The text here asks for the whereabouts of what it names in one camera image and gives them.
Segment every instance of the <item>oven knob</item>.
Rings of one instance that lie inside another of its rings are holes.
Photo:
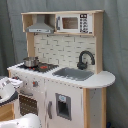
[[[20,78],[18,76],[12,77],[12,79],[20,80]]]
[[[37,87],[37,86],[39,86],[38,82],[37,81],[33,81],[33,87]]]

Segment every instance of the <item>microwave door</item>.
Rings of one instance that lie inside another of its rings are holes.
[[[60,15],[58,18],[58,32],[80,33],[79,14]]]

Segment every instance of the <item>toy stove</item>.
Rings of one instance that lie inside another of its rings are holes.
[[[42,125],[45,121],[45,79],[47,73],[58,65],[39,62],[38,66],[28,68],[23,63],[10,67],[11,78],[23,81],[23,87],[17,88],[19,99],[14,103],[15,118],[28,113],[40,117]]]
[[[45,73],[45,72],[48,72],[54,68],[57,68],[58,65],[53,65],[53,64],[47,64],[47,63],[39,63],[38,66],[36,67],[26,67],[24,64],[23,65],[20,65],[18,66],[17,68],[22,68],[22,69],[27,69],[27,70],[33,70],[33,71],[36,71],[36,72],[42,72],[42,73]]]

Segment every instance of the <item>microwave window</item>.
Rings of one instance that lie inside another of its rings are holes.
[[[78,29],[78,18],[69,17],[62,18],[63,29]]]

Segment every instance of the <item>sink basin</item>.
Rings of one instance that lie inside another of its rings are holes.
[[[84,81],[92,76],[94,73],[91,71],[84,71],[74,68],[62,68],[53,73],[54,76],[72,79],[76,81]]]

